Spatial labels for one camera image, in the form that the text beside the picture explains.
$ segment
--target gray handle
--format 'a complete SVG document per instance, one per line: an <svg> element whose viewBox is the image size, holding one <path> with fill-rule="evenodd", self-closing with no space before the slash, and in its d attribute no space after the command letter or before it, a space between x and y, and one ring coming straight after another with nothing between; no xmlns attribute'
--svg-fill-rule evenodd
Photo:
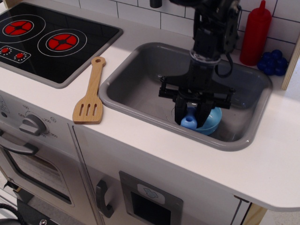
<svg viewBox="0 0 300 225"><path fill-rule="evenodd" d="M111 205L105 204L104 195L107 192L107 185L105 181L101 180L96 186L96 203L98 210L101 214L107 218L110 218L113 214L113 208Z"/></svg>
<svg viewBox="0 0 300 225"><path fill-rule="evenodd" d="M33 156L38 152L38 148L32 144L17 145L2 137L4 132L0 130L0 146L7 151L11 151L21 155Z"/></svg>

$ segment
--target white countertop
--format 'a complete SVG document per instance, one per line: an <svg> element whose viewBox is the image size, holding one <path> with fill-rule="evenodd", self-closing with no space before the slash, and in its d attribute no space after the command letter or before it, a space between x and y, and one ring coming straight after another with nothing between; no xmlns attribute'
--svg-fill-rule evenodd
<svg viewBox="0 0 300 225"><path fill-rule="evenodd" d="M192 38L184 35L53 1L28 2L124 30L123 35L101 55L106 59L101 82L141 44L162 42L185 49L193 46ZM74 106L85 95L90 72L91 66L66 88L55 89L0 68L0 90L72 120ZM87 127L191 171L200 179L267 209L300 211L299 72L300 63L287 91L280 89L282 77L271 77L273 92L256 137L252 144L239 151L226 152L208 147L105 106L101 123Z"/></svg>

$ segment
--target oven window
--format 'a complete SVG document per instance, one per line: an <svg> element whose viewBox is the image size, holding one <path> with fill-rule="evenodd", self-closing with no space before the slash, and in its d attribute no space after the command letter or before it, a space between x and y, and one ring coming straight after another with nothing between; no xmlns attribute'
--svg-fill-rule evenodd
<svg viewBox="0 0 300 225"><path fill-rule="evenodd" d="M37 156L20 155L7 150L5 152L21 175L71 203L68 190L60 177L60 173L52 164Z"/></svg>

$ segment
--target white cabinet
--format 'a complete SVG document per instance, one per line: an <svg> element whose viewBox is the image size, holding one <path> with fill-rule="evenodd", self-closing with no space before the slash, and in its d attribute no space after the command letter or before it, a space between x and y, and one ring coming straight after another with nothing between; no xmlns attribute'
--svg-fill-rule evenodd
<svg viewBox="0 0 300 225"><path fill-rule="evenodd" d="M93 195L100 180L107 184L105 203L113 207L114 213L110 218L103 217L105 225L151 224L126 213L120 171L181 199L181 225L241 224L249 202L204 181L197 174L86 127L75 126L74 132Z"/></svg>

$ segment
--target black cooktop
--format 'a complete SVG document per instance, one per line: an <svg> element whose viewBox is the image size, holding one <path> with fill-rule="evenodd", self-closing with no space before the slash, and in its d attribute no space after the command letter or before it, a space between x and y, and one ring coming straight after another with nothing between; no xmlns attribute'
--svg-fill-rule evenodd
<svg viewBox="0 0 300 225"><path fill-rule="evenodd" d="M121 34L116 27L20 3L0 15L0 66L64 88Z"/></svg>

